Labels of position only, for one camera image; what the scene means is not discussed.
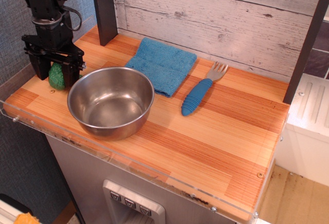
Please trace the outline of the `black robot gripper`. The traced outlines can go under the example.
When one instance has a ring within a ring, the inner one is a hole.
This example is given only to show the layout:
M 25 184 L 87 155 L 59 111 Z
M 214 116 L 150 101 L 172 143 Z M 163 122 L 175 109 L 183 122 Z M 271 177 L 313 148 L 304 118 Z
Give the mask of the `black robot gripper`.
M 81 27 L 72 28 L 70 11 L 60 10 L 47 17 L 32 16 L 36 35 L 23 35 L 24 50 L 29 55 L 36 75 L 45 80 L 49 76 L 51 61 L 61 64 L 66 87 L 73 86 L 86 68 L 84 52 L 74 45 L 73 33 Z

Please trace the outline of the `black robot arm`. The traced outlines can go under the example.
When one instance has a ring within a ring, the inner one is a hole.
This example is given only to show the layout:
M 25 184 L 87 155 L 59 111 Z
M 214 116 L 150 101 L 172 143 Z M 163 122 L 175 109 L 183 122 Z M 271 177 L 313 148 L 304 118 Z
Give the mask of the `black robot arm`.
M 70 13 L 76 10 L 65 6 L 67 0 L 25 0 L 30 8 L 35 35 L 23 35 L 25 53 L 36 75 L 44 80 L 52 63 L 61 65 L 65 86 L 71 87 L 85 69 L 84 52 L 74 45 Z

